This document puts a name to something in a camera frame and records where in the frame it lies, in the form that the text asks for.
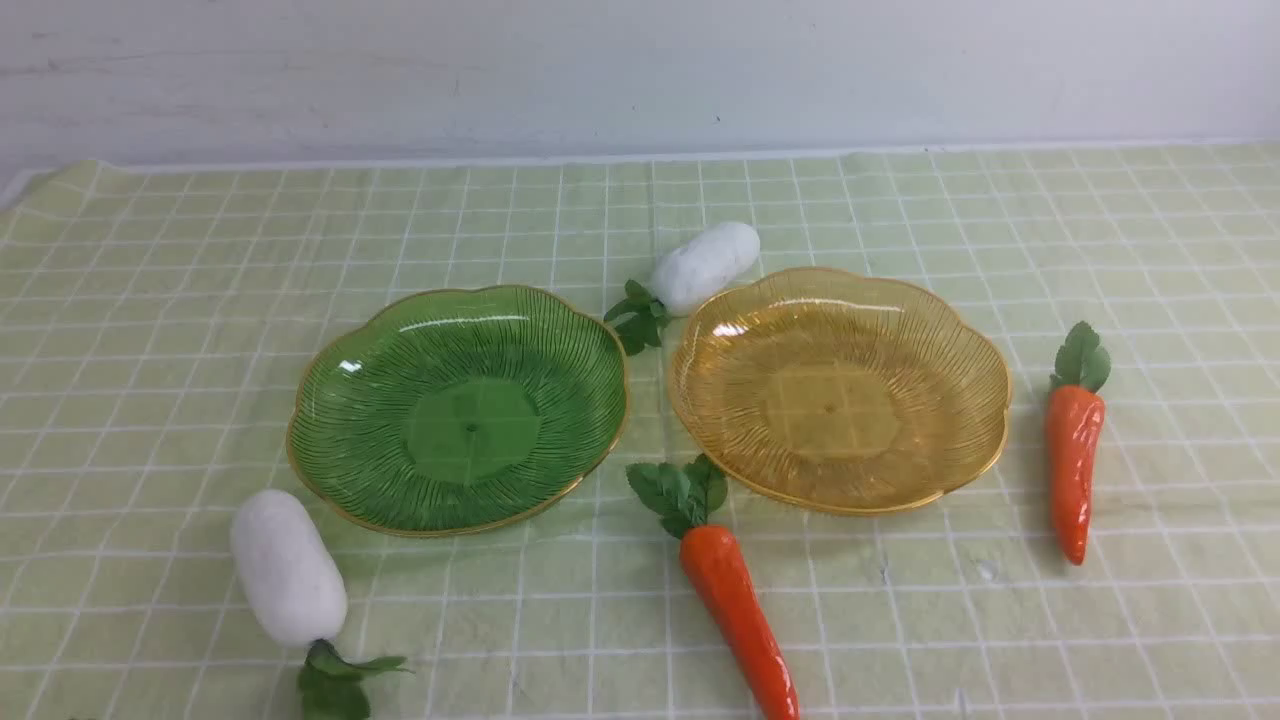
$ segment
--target daikon radish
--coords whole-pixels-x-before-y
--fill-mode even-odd
[[[724,290],[760,256],[760,236],[744,223],[719,223],[663,255],[649,286],[627,281],[625,300],[604,314],[604,322],[631,315],[614,328],[627,355],[662,345],[662,328],[671,318],[689,315]]]
[[[262,630],[285,647],[307,647],[298,673],[305,720],[366,720],[360,680],[402,670],[403,657],[344,661],[328,638],[347,619],[347,589],[315,523],[296,497],[265,489],[232,520],[236,575]]]

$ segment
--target green grid tablecloth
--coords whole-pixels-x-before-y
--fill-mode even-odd
[[[0,214],[0,717],[296,717],[228,520],[298,492],[342,569],[339,648],[404,653],[375,716],[749,717],[625,464],[695,448],[660,357],[617,452],[531,521],[344,524],[283,437],[303,366],[404,295],[526,283],[602,313],[655,254],[756,225],[751,273],[928,287],[1015,379],[982,479],[879,520],[733,488],[805,717],[1280,717],[1280,147],[855,154],[41,178]],[[1115,359],[1094,532],[1047,530],[1041,414],[1065,328]],[[678,328],[668,331],[668,340]]]

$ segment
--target toy vegetable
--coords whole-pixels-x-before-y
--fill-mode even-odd
[[[760,236],[742,223],[719,223],[663,255],[649,287],[627,281],[627,296],[604,314],[611,323],[631,315],[614,328],[627,355],[662,345],[659,331],[671,318],[681,318],[724,290],[755,264]]]
[[[707,524],[724,502],[724,474],[699,455],[684,471],[671,462],[627,466],[627,483],[662,527],[680,539],[680,565],[733,652],[767,720],[800,717],[796,689],[760,611],[742,551],[728,529]]]
[[[1057,351],[1050,377],[1044,445],[1048,447],[1053,530],[1066,559],[1084,562],[1093,514],[1093,457],[1106,404],[1097,392],[1111,374],[1111,356],[1088,323],[1076,323]]]
[[[232,556],[244,596],[266,634],[307,647],[298,673],[303,720],[365,720],[364,678],[403,670],[403,657],[344,661],[325,639],[342,630],[347,591],[311,516],[296,497],[265,489],[232,520]]]

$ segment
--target carrot leaves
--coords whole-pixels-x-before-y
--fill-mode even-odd
[[[662,347],[662,329],[671,323],[667,307],[636,281],[627,281],[626,292],[627,296],[604,314],[604,322],[630,315],[613,328],[627,355],[636,355],[645,347]]]
[[[383,673],[407,673],[404,660],[388,656],[369,662],[347,662],[329,641],[311,643],[298,673],[303,720],[367,720],[371,708],[360,682]]]
[[[1066,333],[1066,341],[1057,348],[1050,392],[1062,386],[1080,386],[1098,392],[1111,374],[1111,355],[1102,347],[1102,338],[1093,328],[1079,322]]]
[[[724,503],[724,473],[705,455],[684,468],[672,462],[627,465],[627,484],[645,507],[662,518],[662,527],[680,539]]]

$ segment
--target carrot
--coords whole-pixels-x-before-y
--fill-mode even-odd
[[[628,465],[627,483],[680,539],[680,565],[719,626],[764,717],[799,719],[795,684],[755,598],[737,539],[727,528],[707,521],[728,493],[724,473],[699,455],[684,471],[671,462]]]
[[[1050,512],[1062,553],[1084,562],[1093,515],[1093,457],[1106,402],[1097,395],[1111,374],[1111,356],[1088,323],[1076,323],[1057,351],[1050,377],[1044,445],[1048,448]]]

